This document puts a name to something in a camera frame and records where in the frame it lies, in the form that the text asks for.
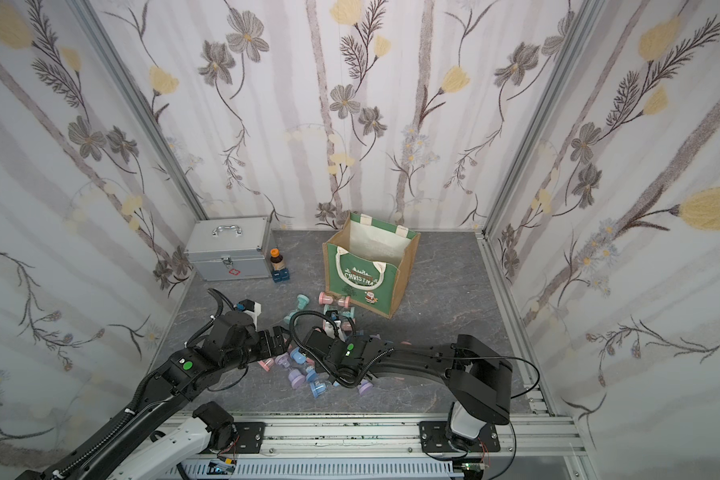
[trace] aluminum frame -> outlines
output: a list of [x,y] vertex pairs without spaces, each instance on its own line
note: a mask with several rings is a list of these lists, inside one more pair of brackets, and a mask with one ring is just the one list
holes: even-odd
[[[181,412],[161,429],[173,429],[192,416]],[[265,436],[259,454],[240,458],[417,458],[422,452],[418,424],[446,421],[445,414],[245,414],[236,422],[264,422]],[[585,456],[584,442],[570,417],[511,416],[518,439],[517,456]],[[511,456],[514,445],[509,426],[496,426],[501,451]],[[479,458],[475,452],[469,457]],[[192,456],[192,458],[214,458]]]
[[487,236],[496,228],[515,187],[518,186],[520,175],[533,153],[534,145],[536,145],[541,131],[547,124],[547,119],[552,114],[557,101],[560,99],[560,94],[565,88],[566,81],[570,73],[574,70],[574,64],[584,49],[584,45],[589,39],[592,28],[605,2],[606,0],[584,0],[584,3],[582,3],[581,10],[579,10],[574,24],[571,25],[570,33],[567,35],[565,43],[563,43],[563,47],[560,50],[560,58],[554,63],[550,80],[547,82],[547,86],[541,94],[536,111],[528,123],[528,128],[512,160],[512,165],[507,173],[507,177],[499,190],[499,195],[488,211],[488,218],[482,230],[484,236]]
[[150,143],[157,150],[158,155],[162,159],[163,167],[166,168],[168,175],[172,179],[174,185],[186,202],[186,205],[192,210],[192,214],[197,220],[208,220],[208,215],[202,205],[195,196],[194,190],[190,182],[184,175],[176,156],[168,147],[163,137],[163,132],[156,120],[147,107],[146,99],[140,92],[136,83],[130,76],[128,68],[123,63],[117,53],[109,35],[106,34],[104,26],[96,16],[94,7],[88,0],[67,0],[72,14],[77,19],[80,28],[83,29],[88,41],[94,47],[99,56],[99,60],[104,64],[106,71],[115,83],[116,89],[123,95],[125,102],[130,107],[131,113],[134,114],[136,121],[144,129]]

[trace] black cable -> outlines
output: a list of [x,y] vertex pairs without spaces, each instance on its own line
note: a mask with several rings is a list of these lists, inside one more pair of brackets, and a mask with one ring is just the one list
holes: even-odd
[[490,477],[488,480],[494,480],[494,478],[499,478],[501,475],[503,475],[507,470],[509,470],[509,466],[512,465],[512,462],[514,462],[514,456],[518,453],[518,435],[514,432],[514,426],[512,426],[512,422],[509,422],[509,428],[512,429],[512,456],[509,459],[509,463],[506,467],[504,467],[501,472],[497,473],[496,475]]
[[224,387],[222,387],[222,388],[220,388],[220,389],[214,390],[214,389],[208,387],[208,391],[209,391],[209,392],[222,392],[222,391],[224,391],[224,390],[231,389],[232,387],[234,387],[235,385],[237,385],[238,383],[240,383],[240,381],[241,381],[242,379],[246,378],[246,375],[248,375],[248,365],[246,365],[246,370],[242,373],[242,375],[240,376],[239,379],[235,380],[234,382],[232,382],[232,383],[229,384],[228,386],[224,386]]
[[201,336],[199,336],[199,337],[197,337],[197,338],[195,338],[195,339],[190,339],[190,340],[186,343],[185,346],[186,346],[186,347],[195,346],[195,345],[197,345],[198,343],[200,343],[201,341],[203,341],[203,340],[205,340],[205,339],[207,339],[207,338],[208,338],[208,335],[201,335]]
[[192,480],[192,478],[186,474],[186,470],[184,470],[184,466],[181,465],[181,462],[176,464],[176,470],[179,472],[181,480]]
[[213,299],[216,301],[216,314],[214,316],[219,316],[224,311],[224,303],[222,300],[221,292],[216,290],[215,288],[209,288],[208,293],[213,297]]
[[235,304],[232,303],[232,301],[229,299],[229,297],[227,297],[227,295],[224,295],[223,293],[219,292],[215,288],[209,288],[208,293],[211,293],[211,292],[218,294],[221,297],[221,299],[224,300],[224,303],[226,303],[226,305],[230,308],[230,310],[237,310]]
[[[166,436],[165,433],[161,432],[160,430],[155,430],[150,434],[150,440],[152,440],[152,442],[154,443],[157,442],[158,438],[162,438],[164,436]],[[176,470],[178,471],[179,476],[182,477],[182,480],[191,480],[190,476],[186,474],[186,470],[184,469],[184,466],[181,465],[181,462],[176,464]]]
[[164,432],[161,432],[160,430],[155,430],[150,434],[150,440],[152,440],[152,443],[157,442],[158,438],[162,438],[166,436]]
[[218,318],[219,315],[221,315],[222,312],[224,311],[224,302],[223,302],[223,299],[226,298],[226,297],[224,296],[224,294],[221,293],[221,292],[219,292],[219,291],[216,290],[215,288],[209,288],[209,289],[208,289],[208,293],[214,298],[214,300],[216,300],[216,314],[211,317],[211,320],[208,320],[208,323],[206,323],[205,325],[203,325],[198,331],[194,332],[194,333],[192,334],[192,336],[190,336],[190,338],[189,338],[186,342],[184,342],[184,347],[185,347],[185,348],[187,348],[187,347],[189,347],[189,346],[192,346],[192,345],[194,345],[195,343],[197,343],[197,342],[195,342],[195,339],[197,339],[197,338],[200,337],[203,333],[205,333],[206,331],[208,331],[208,329],[213,326],[214,320],[215,320],[216,318]]
[[534,370],[536,370],[536,382],[534,382],[534,384],[532,386],[530,386],[529,389],[523,390],[522,392],[520,392],[517,395],[512,395],[510,398],[518,398],[519,396],[525,395],[526,393],[535,389],[536,386],[539,384],[539,380],[541,380],[541,373],[539,372],[539,369],[536,367],[536,365],[531,363],[529,360],[521,359],[518,356],[460,356],[460,357],[456,357],[456,356],[432,356],[428,353],[416,352],[413,350],[406,350],[405,352],[406,353],[414,353],[416,355],[422,355],[422,356],[426,356],[431,359],[437,359],[437,360],[502,360],[502,359],[506,359],[506,360],[519,360],[521,362],[526,362],[528,365],[532,366],[534,368]]

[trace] yellow flower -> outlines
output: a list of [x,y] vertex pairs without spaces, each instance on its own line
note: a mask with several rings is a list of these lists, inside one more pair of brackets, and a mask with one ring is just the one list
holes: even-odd
[[72,210],[72,220],[76,222],[85,222],[88,216],[81,209],[76,208]]
[[376,40],[373,44],[373,53],[377,57],[383,57],[384,55],[389,53],[390,48],[392,48],[392,42],[390,42],[381,35],[376,35]]
[[133,215],[136,209],[141,208],[141,205],[141,195],[128,195],[125,197],[125,201],[123,202],[123,206],[120,208],[120,212],[122,212],[123,215]]
[[70,235],[75,235],[77,233],[77,222],[74,220],[65,220],[63,222],[64,228],[67,229],[67,233]]
[[663,85],[661,85],[653,92],[653,95],[648,98],[645,107],[643,107],[643,113],[646,115],[657,114],[665,109],[669,102],[666,98],[666,90],[664,90]]
[[67,61],[67,64],[72,67],[72,70],[79,72],[82,68],[82,62],[80,62],[80,54],[74,48],[61,47],[61,56]]
[[440,89],[445,93],[455,93],[464,88],[469,83],[467,72],[461,70],[461,67],[451,67],[451,70],[445,74]]
[[115,193],[117,192],[117,186],[111,182],[105,182],[104,192],[109,195],[115,195]]
[[11,48],[29,48],[32,31],[21,14],[8,2],[0,2],[0,42]]
[[331,161],[334,164],[345,164],[347,167],[351,167],[355,164],[355,159],[347,155],[345,152],[339,152],[331,155]]
[[675,41],[680,29],[680,17],[674,17],[667,23],[660,23],[640,37],[637,52],[646,62],[657,60]]
[[720,230],[720,187],[702,190],[670,211],[699,230]]
[[158,94],[172,94],[179,86],[179,79],[153,65],[150,67],[150,85]]
[[552,195],[550,195],[546,188],[539,190],[538,196],[534,198],[534,201],[530,202],[530,208],[532,210],[536,210],[539,206],[544,213],[552,213]]
[[560,176],[560,168],[553,168],[550,172],[550,183],[554,185],[557,183],[557,178]]
[[331,16],[342,25],[354,25],[362,16],[362,0],[338,0],[331,8]]

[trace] gray marble floor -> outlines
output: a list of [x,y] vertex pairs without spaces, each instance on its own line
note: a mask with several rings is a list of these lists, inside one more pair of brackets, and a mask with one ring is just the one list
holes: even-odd
[[[331,235],[325,231],[275,232],[291,274],[289,282],[205,282],[195,276],[157,353],[156,364],[182,348],[184,341],[208,320],[216,308],[216,302],[206,292],[211,287],[232,301],[248,298],[261,303],[260,329],[283,325],[282,318],[296,307],[299,293],[310,298],[308,309],[322,311],[317,304],[317,296],[325,287],[322,243]],[[383,340],[437,345],[455,341],[459,333],[468,333],[499,354],[512,355],[472,233],[422,233],[405,297],[390,320],[362,308],[355,310],[358,329],[378,333]],[[239,375],[238,371],[228,372],[219,386]],[[515,374],[513,391],[521,389],[522,381]],[[441,384],[415,377],[375,379],[372,391],[362,397],[356,389],[329,386],[326,393],[313,398],[308,385],[291,389],[286,370],[274,366],[265,372],[254,364],[238,386],[225,392],[205,392],[188,409],[210,400],[231,412],[424,413],[447,412],[454,398]],[[512,413],[530,412],[525,398],[513,400],[511,408]]]

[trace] flower stem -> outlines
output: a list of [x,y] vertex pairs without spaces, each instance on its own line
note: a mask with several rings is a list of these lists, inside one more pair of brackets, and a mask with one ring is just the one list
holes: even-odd
[[570,181],[574,179],[574,175],[576,175],[576,170],[579,168],[579,165],[581,165],[581,160],[576,162],[576,167],[574,167],[574,171],[570,172],[570,177],[568,177],[568,183],[565,185],[564,202],[566,205],[568,205],[568,189],[570,188]]
[[246,124],[245,124],[245,122],[243,122],[242,119],[240,118],[240,116],[239,116],[237,113],[235,113],[234,110],[232,110],[232,107],[230,106],[230,104],[228,104],[228,103],[226,102],[226,100],[224,100],[224,95],[222,95],[222,94],[221,94],[221,91],[219,90],[219,81],[218,81],[218,79],[217,79],[217,80],[214,80],[214,81],[213,81],[213,84],[216,86],[216,92],[219,94],[219,98],[221,99],[221,101],[223,101],[223,102],[224,102],[224,105],[226,105],[227,109],[232,112],[232,115],[235,115],[235,117],[237,117],[237,119],[240,120],[240,125],[242,126],[242,136],[245,137],[245,136],[246,136],[246,132],[248,131],[248,130],[246,129]]
[[544,71],[544,67],[547,66],[547,64],[549,63],[549,61],[550,61],[551,59],[552,59],[552,56],[551,56],[551,55],[550,55],[549,57],[547,57],[547,60],[545,60],[545,61],[544,61],[544,64],[541,65],[541,69],[539,70],[539,73],[536,74],[536,77],[535,77],[533,80],[531,80],[530,83],[529,83],[528,85],[526,85],[525,88],[523,88],[522,90],[520,90],[520,91],[517,92],[516,94],[512,95],[511,97],[509,97],[509,98],[507,99],[507,101],[512,100],[513,98],[517,97],[519,94],[521,94],[521,93],[523,93],[524,91],[528,90],[528,88],[530,88],[530,86],[531,86],[532,84],[534,84],[534,82],[536,82],[536,81],[539,79],[539,77],[541,76],[541,72]]
[[355,130],[355,117],[352,114],[349,114],[349,122],[352,123],[352,132],[355,134],[355,138],[362,144],[363,147],[365,147],[365,142],[363,140],[360,140],[360,137],[358,136],[358,132]]
[[246,81],[246,57],[240,53],[240,67],[242,68],[242,77],[240,78],[240,86],[237,88],[237,91],[233,96],[230,97],[230,100],[232,100],[234,97],[237,96],[238,93],[242,90],[242,84]]
[[374,146],[374,145],[376,145],[376,131],[375,131],[375,130],[374,130],[374,132],[373,132],[373,142],[371,143],[371,146],[368,147],[368,151],[365,152],[365,155],[363,155],[362,157],[360,157],[360,160],[358,160],[358,163],[362,162],[362,159],[363,159],[363,158],[366,158],[366,157],[368,156],[368,154],[371,153],[371,150],[373,149],[373,146]]
[[636,217],[634,217],[634,218],[632,219],[632,221],[634,221],[634,220],[639,220],[639,219],[641,219],[641,218],[643,218],[643,217],[645,217],[645,216],[649,216],[649,215],[653,215],[653,214],[661,214],[662,212],[671,212],[673,209],[674,209],[674,207],[673,207],[673,208],[665,208],[665,209],[663,209],[663,210],[654,210],[653,212],[649,212],[648,214],[643,214],[643,215],[641,215],[641,216],[636,216]]
[[572,206],[571,208],[569,208],[568,210],[566,210],[566,211],[563,212],[562,214],[555,214],[555,215],[553,215],[553,216],[566,215],[568,212],[574,211],[574,209],[581,204],[581,201],[582,201],[582,200],[584,200],[584,197],[579,198],[579,201],[576,203],[576,205]]

